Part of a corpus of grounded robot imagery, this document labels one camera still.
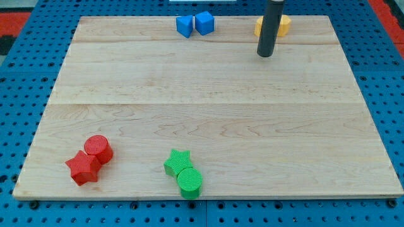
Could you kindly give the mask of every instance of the star-shaped block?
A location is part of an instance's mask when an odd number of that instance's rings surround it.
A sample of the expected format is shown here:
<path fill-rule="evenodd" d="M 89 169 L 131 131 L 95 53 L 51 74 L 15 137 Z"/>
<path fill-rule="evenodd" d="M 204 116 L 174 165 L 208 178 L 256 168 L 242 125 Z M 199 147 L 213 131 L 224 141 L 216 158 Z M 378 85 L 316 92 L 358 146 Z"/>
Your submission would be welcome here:
<path fill-rule="evenodd" d="M 170 158 L 164 162 L 164 170 L 167 175 L 177 178 L 178 174 L 186 168 L 192 168 L 193 165 L 189 159 L 190 151 L 171 150 Z"/>
<path fill-rule="evenodd" d="M 87 155 L 83 151 L 78 151 L 76 156 L 65 164 L 70 168 L 71 178 L 77 185 L 87 182 L 97 182 L 97 173 L 101 169 L 101 163 L 95 155 Z"/>

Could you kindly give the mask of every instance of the red star block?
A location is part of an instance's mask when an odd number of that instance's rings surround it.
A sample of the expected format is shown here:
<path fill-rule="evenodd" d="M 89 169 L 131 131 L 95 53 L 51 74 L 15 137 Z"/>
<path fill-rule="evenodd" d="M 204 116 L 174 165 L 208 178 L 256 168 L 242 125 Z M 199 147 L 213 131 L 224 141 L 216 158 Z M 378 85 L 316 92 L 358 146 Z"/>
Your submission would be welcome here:
<path fill-rule="evenodd" d="M 83 185 L 87 182 L 97 182 L 97 173 L 101 169 L 101 163 L 94 155 L 87 155 L 79 151 L 76 156 L 65 164 L 70 167 L 71 178 L 77 185 Z"/>
<path fill-rule="evenodd" d="M 87 154 L 95 155 L 102 165 L 109 162 L 114 155 L 107 138 L 101 135 L 88 138 L 84 143 L 84 150 Z"/>

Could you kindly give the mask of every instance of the black cylinder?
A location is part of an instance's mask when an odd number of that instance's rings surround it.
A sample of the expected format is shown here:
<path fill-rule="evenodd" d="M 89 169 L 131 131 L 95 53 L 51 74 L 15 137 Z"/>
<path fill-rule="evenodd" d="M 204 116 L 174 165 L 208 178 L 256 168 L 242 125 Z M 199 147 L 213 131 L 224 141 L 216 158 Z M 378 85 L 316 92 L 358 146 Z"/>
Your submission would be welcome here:
<path fill-rule="evenodd" d="M 257 48 L 261 57 L 269 57 L 273 53 L 284 4 L 285 0 L 267 0 Z"/>

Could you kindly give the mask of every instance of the wooden board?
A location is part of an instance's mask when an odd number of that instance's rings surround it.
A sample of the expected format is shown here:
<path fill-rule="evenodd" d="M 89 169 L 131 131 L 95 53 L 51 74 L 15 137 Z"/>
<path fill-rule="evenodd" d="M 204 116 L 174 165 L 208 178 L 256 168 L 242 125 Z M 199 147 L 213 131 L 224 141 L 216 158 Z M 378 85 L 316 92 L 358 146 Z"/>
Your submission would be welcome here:
<path fill-rule="evenodd" d="M 256 19 L 219 16 L 186 39 L 174 17 L 83 17 L 13 195 L 181 199 L 172 148 L 191 150 L 200 199 L 403 195 L 328 17 L 292 16 L 267 59 Z M 78 187 L 64 162 L 94 134 L 115 156 Z"/>

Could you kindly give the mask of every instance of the yellow block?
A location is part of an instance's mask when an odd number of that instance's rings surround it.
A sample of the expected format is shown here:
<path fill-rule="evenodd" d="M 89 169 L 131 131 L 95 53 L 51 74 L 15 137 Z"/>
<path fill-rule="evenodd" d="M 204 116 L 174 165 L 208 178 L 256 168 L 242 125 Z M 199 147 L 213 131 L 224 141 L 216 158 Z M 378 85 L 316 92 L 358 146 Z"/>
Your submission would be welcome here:
<path fill-rule="evenodd" d="M 286 36 L 286 34 L 289 32 L 291 23 L 292 23 L 292 20 L 287 15 L 282 15 L 282 17 L 280 19 L 280 24 L 279 24 L 279 30 L 278 30 L 279 37 Z M 261 33 L 262 25 L 263 25 L 263 16 L 260 16 L 257 19 L 257 22 L 255 24 L 255 30 L 254 30 L 254 34 L 258 37 L 259 37 L 259 34 Z"/>

